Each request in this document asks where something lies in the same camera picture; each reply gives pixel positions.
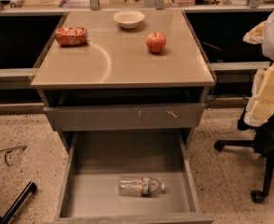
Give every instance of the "bottle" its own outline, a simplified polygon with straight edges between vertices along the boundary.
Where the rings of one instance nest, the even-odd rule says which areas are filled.
[[[164,183],[149,176],[121,176],[118,191],[122,196],[157,197],[165,190]]]

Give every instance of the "apple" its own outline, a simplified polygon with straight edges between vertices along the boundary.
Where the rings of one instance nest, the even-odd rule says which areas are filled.
[[[160,53],[166,46],[166,36],[160,32],[151,33],[146,38],[146,45],[153,53]]]

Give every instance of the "terrazzo floor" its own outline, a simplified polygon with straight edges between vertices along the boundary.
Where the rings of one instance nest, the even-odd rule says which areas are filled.
[[[215,224],[274,224],[274,176],[264,203],[253,203],[252,189],[261,189],[265,160],[251,149],[214,150],[217,139],[252,139],[253,131],[237,131],[241,108],[204,111],[188,150],[202,212]],[[0,216],[12,205],[29,181],[37,192],[30,195],[9,223],[39,224],[53,220],[62,185],[67,153],[39,108],[0,109],[0,150],[27,146],[12,155],[11,165],[0,152]]]

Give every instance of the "drawer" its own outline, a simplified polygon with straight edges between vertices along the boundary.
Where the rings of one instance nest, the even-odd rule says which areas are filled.
[[[212,223],[184,154],[178,130],[75,133],[53,223]],[[155,177],[165,192],[120,196],[120,175]]]
[[[204,103],[45,107],[54,131],[187,128],[199,125]]]

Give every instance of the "small bowl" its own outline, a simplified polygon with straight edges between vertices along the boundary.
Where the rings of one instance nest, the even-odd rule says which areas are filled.
[[[136,28],[144,18],[145,15],[142,12],[135,10],[118,11],[113,15],[114,21],[124,29]]]

